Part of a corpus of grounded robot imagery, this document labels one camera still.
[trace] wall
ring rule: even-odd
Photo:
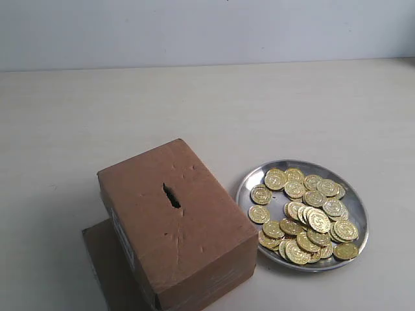
[[[415,56],[415,0],[0,0],[0,71]]]

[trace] table surface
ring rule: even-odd
[[[0,73],[0,309],[105,310],[81,230],[107,215],[96,172],[177,137],[232,196],[275,159],[323,165],[368,211],[361,256],[298,273],[259,254],[206,310],[412,307],[415,61]]]

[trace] cardboard box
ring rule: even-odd
[[[146,300],[201,310],[254,272],[257,231],[181,139],[98,173]]]

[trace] coin stack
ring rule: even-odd
[[[270,219],[267,205],[272,191],[284,190],[290,202],[285,204],[287,218],[279,222]],[[349,260],[359,254],[352,243],[359,232],[348,220],[349,212],[341,201],[345,188],[319,175],[304,176],[298,168],[282,171],[270,169],[264,184],[251,190],[252,206],[248,215],[256,224],[263,224],[258,233],[259,243],[286,261],[312,264],[334,255]]]

